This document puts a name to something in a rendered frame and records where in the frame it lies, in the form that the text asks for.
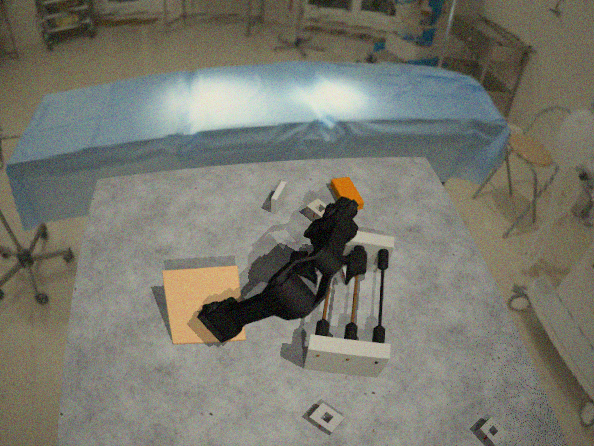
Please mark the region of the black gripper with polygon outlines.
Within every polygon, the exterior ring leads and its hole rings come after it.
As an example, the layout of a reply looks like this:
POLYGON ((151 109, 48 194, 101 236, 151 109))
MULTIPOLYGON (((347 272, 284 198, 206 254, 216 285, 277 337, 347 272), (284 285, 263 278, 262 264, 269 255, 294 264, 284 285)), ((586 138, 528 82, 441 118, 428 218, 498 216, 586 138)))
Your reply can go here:
MULTIPOLYGON (((293 251, 290 256, 290 261, 304 259, 308 256, 308 251, 293 251)), ((289 261, 289 262, 290 262, 289 261)), ((346 279, 345 285, 348 285, 350 280, 357 275, 364 275, 366 273, 367 252, 366 250, 351 251, 348 256, 342 256, 342 265, 346 265, 346 279)), ((315 271, 315 266, 309 261, 297 263, 292 270, 313 282, 318 283, 318 277, 315 271)))

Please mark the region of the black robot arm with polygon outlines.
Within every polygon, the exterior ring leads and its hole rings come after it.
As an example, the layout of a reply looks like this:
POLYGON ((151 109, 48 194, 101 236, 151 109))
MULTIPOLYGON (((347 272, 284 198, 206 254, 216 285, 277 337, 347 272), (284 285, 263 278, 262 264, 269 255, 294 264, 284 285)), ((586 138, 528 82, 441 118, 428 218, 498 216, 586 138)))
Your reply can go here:
POLYGON ((224 343, 239 335, 243 326, 269 316, 285 320, 307 317, 326 298, 331 279, 342 266, 345 244, 357 235, 358 226, 352 219, 358 206, 355 199, 344 196, 328 204, 322 217, 304 232, 316 248, 307 258, 286 263, 261 293, 249 299, 237 302, 230 297, 203 305, 198 320, 224 343), (297 263, 309 260, 323 274, 317 295, 292 270, 297 263))

